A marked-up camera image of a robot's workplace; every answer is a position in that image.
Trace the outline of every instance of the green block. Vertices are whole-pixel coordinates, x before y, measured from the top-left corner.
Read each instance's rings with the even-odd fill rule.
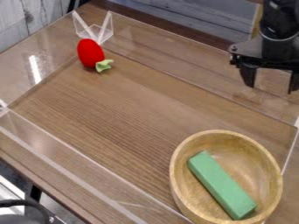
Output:
[[[222,169],[209,152],[205,151],[193,157],[189,161],[189,167],[233,220],[239,221],[254,213],[258,206],[255,201]]]

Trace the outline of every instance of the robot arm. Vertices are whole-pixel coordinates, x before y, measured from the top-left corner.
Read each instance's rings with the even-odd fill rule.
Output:
[[[247,86],[255,86],[261,67],[293,72],[289,94],[299,89],[299,0],[265,0],[257,38],[230,47],[231,65]]]

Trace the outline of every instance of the bamboo bowl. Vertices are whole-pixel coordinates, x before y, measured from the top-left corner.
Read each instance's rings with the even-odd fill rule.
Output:
[[[257,202],[246,220],[233,220],[201,181],[187,161],[207,151]],[[195,224],[258,224],[275,211],[283,193],[283,177],[267,149],[249,137],[226,130],[203,131],[176,148],[171,161],[171,188],[175,203]]]

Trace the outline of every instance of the wooden table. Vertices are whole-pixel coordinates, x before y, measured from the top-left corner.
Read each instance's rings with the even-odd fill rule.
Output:
[[[79,13],[90,23],[106,16],[98,3]],[[78,60],[71,15],[0,56],[0,98],[11,109],[0,119],[0,156],[87,222],[187,223],[168,184],[183,139],[234,130],[269,148],[283,168],[297,128],[269,116],[286,101],[245,87],[226,52],[118,14],[114,23],[104,48],[115,64],[103,74]],[[31,88],[34,60],[40,76],[51,76]],[[257,95],[271,97],[257,104]],[[293,157],[283,207],[269,223],[295,223],[297,164]]]

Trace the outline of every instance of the wooden bowl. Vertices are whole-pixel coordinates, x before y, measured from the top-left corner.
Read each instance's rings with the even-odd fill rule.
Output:
[[[189,159],[202,151],[213,155],[257,202],[257,211],[246,220],[230,218],[189,169]],[[282,198],[283,177],[274,157],[258,142],[231,131],[190,136],[172,154],[170,175],[175,203],[194,223],[263,223]]]

